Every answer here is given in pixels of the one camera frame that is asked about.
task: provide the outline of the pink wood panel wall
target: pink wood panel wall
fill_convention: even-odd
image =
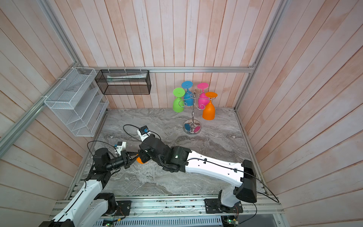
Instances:
[[[72,64],[36,1],[0,1],[0,137]],[[88,140],[45,109],[0,160],[1,225],[47,220]]]
[[[248,66],[281,0],[49,0],[85,66]],[[151,73],[150,95],[108,96],[111,108],[170,108],[186,80],[215,106],[235,106],[245,73]]]
[[[291,1],[238,110],[291,226],[363,220],[362,12]]]

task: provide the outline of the round chrome base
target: round chrome base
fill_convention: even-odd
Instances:
[[[195,135],[200,132],[202,126],[200,125],[200,122],[198,120],[194,119],[194,122],[192,123],[192,119],[187,120],[184,122],[183,129],[184,132],[186,132],[189,135]]]

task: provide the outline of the white mesh tray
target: white mesh tray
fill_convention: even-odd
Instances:
[[[98,87],[89,89],[95,75],[94,69],[74,68],[45,100],[75,136],[94,136],[109,104],[107,98],[101,102]]]

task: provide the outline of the robotic arm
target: robotic arm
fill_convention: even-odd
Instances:
[[[232,207],[240,200],[255,203],[256,179],[253,164],[249,160],[232,163],[201,155],[189,148],[165,145],[147,126],[138,129],[141,139],[138,153],[126,151],[126,142],[116,145],[117,157],[107,149],[100,148],[93,155],[94,165],[85,183],[70,203],[53,220],[43,222],[40,227],[91,226],[103,214],[116,214],[118,204],[112,193],[101,193],[111,177],[111,171],[129,168],[137,160],[146,163],[155,161],[170,172],[200,173],[215,177],[231,185],[221,190],[218,199],[205,199],[207,213],[233,212]]]

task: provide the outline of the black mesh basket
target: black mesh basket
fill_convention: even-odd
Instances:
[[[150,94],[148,70],[101,69],[95,80],[103,94]]]

